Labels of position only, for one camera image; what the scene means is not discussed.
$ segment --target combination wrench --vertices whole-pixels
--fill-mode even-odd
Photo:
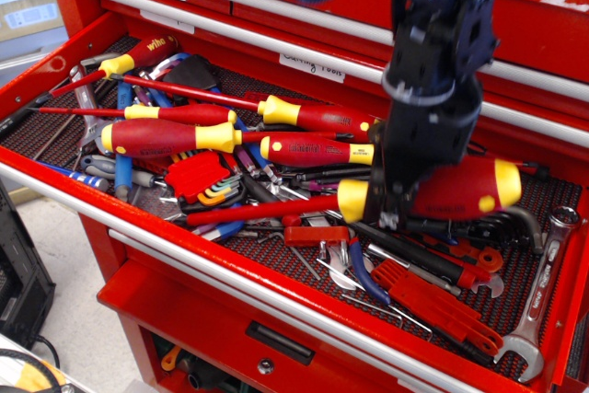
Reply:
[[[524,358],[527,369],[518,379],[521,383],[534,379],[544,368],[544,356],[539,349],[538,333],[558,277],[567,240],[580,224],[579,214],[567,206],[555,207],[549,215],[549,220],[550,230],[545,252],[538,264],[524,312],[515,330],[503,337],[503,346],[494,358],[496,364],[506,352],[515,352]]]

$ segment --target tool chest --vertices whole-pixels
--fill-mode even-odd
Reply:
[[[81,60],[125,53],[163,34],[174,36],[183,52],[208,60],[224,94],[336,103],[385,119],[390,98],[381,78],[394,49],[390,2],[59,0],[71,39],[0,90],[0,118],[60,85]],[[574,208],[582,220],[589,215],[587,10],[589,0],[496,0],[493,27],[501,45],[493,64],[479,70],[484,103],[472,140],[500,158],[549,168],[547,177],[521,168],[517,204],[544,233],[555,206]],[[100,105],[116,108],[116,87],[105,89]],[[46,106],[77,104],[68,93]],[[260,122],[253,112],[237,114],[247,125]],[[119,314],[145,382],[159,391],[192,391],[195,382],[179,368],[162,369],[160,339],[260,391],[586,389],[584,222],[566,246],[540,329],[544,369],[520,383],[521,357],[507,353],[484,366],[410,320],[399,324],[392,310],[374,309],[382,305],[366,293],[336,285],[316,262],[318,248],[299,253],[319,280],[268,232],[260,231],[266,238],[260,243],[247,237],[208,241],[167,220],[178,206],[162,202],[158,187],[135,188],[122,202],[112,186],[92,189],[33,161],[68,119],[35,113],[0,136],[0,174],[80,213],[105,278],[98,300]],[[84,130],[80,117],[71,119],[38,159],[71,167]],[[365,249],[369,241],[360,239]],[[458,299],[505,336],[522,315],[539,257],[530,244],[495,249],[502,294],[463,289]],[[231,391],[226,382],[220,386]]]

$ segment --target black cable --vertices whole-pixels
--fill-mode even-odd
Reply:
[[[55,350],[55,347],[53,347],[53,344],[51,344],[49,342],[49,340],[47,340],[47,338],[42,337],[41,335],[37,335],[35,337],[35,341],[37,342],[42,342],[43,344],[45,344],[48,348],[49,351],[52,353],[53,356],[53,366],[57,369],[60,369],[60,364],[59,364],[59,356],[57,355],[57,351]]]
[[[0,356],[5,356],[6,358],[12,359],[19,359],[20,361],[24,361],[25,363],[31,364],[33,367],[39,370],[39,373],[41,373],[45,377],[45,379],[47,379],[51,386],[51,390],[49,390],[51,393],[61,393],[62,388],[59,386],[59,382],[55,378],[55,375],[38,359],[26,353],[8,349],[0,349]]]

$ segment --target red allen key holder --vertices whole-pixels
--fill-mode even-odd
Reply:
[[[393,260],[385,260],[370,275],[391,299],[458,342],[467,341],[489,356],[496,355],[503,346],[502,337],[479,321],[479,312]]]

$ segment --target drawer label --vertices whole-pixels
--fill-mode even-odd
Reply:
[[[159,23],[160,25],[166,25],[167,27],[173,29],[179,29],[180,31],[188,32],[189,34],[194,34],[194,27],[188,23],[180,22],[178,20],[174,20],[173,18],[160,16],[159,14],[150,13],[149,11],[143,11],[143,9],[140,10],[139,13],[141,14],[141,17],[151,20],[152,22]]]
[[[343,80],[346,78],[346,74],[341,71],[327,68],[319,64],[312,64],[311,62],[297,59],[296,57],[291,57],[290,55],[280,54],[280,64],[283,64],[284,66],[290,66],[291,68],[298,69],[299,71],[305,71],[306,73],[310,73],[312,75],[318,75],[319,77],[324,77],[338,83],[343,83]]]

